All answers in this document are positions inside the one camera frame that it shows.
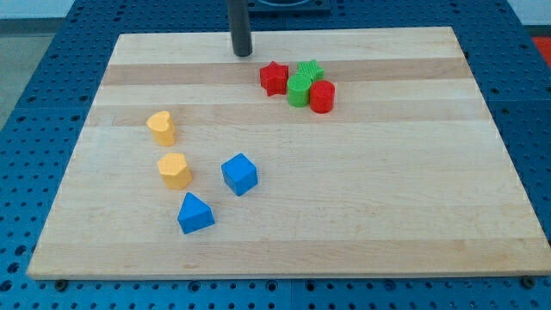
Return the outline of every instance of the blue perforated table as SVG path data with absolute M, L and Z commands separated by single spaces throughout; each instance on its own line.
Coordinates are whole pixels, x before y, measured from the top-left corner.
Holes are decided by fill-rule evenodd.
M 506 1 L 331 2 L 268 13 L 253 30 L 452 26 L 548 239 L 551 71 Z M 120 33 L 227 31 L 222 1 L 77 0 L 0 133 L 0 308 L 550 308 L 551 277 L 201 282 L 35 282 L 25 275 Z

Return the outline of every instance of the black cylinder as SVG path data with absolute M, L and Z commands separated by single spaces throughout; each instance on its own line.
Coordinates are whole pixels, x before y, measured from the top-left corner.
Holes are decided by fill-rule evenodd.
M 252 53 L 252 42 L 247 0 L 226 0 L 226 2 L 233 53 L 239 57 L 249 56 Z

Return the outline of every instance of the toy block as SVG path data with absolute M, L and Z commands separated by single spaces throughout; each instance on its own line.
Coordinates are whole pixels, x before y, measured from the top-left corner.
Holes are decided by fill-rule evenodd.
M 176 142 L 176 128 L 168 111 L 157 112 L 147 120 L 146 124 L 159 145 L 174 145 Z
M 304 74 L 295 74 L 287 81 L 287 100 L 290 105 L 300 108 L 310 102 L 312 80 Z
M 243 153 L 222 165 L 222 176 L 227 186 L 238 196 L 258 184 L 257 167 Z
M 186 193 L 178 214 L 178 223 L 183 233 L 192 233 L 214 224 L 213 211 L 196 195 Z
M 318 65 L 318 61 L 299 61 L 297 74 L 308 76 L 312 82 L 319 81 L 324 78 L 324 68 Z
M 191 171 L 183 154 L 168 153 L 157 162 L 157 166 L 167 188 L 184 189 L 191 183 Z
M 268 96 L 287 93 L 287 80 L 289 78 L 289 66 L 279 65 L 275 61 L 260 68 L 260 85 L 266 90 Z
M 327 113 L 333 109 L 335 101 L 335 85 L 321 80 L 316 81 L 310 88 L 310 109 L 316 113 Z

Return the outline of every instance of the yellow hexagonal block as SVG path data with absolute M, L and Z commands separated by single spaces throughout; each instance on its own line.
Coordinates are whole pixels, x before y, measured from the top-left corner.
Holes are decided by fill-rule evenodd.
M 152 115 L 146 125 L 152 132 L 153 138 L 161 146 L 172 146 L 176 142 L 176 128 L 168 111 L 157 112 Z
M 157 162 L 158 172 L 169 189 L 184 189 L 191 183 L 191 171 L 181 153 L 168 153 Z

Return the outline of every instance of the red star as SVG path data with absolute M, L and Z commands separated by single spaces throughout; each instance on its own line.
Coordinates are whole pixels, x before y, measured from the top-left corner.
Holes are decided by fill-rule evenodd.
M 279 65 L 272 61 L 264 68 L 260 68 L 260 85 L 266 90 L 268 96 L 287 94 L 288 79 L 288 65 Z

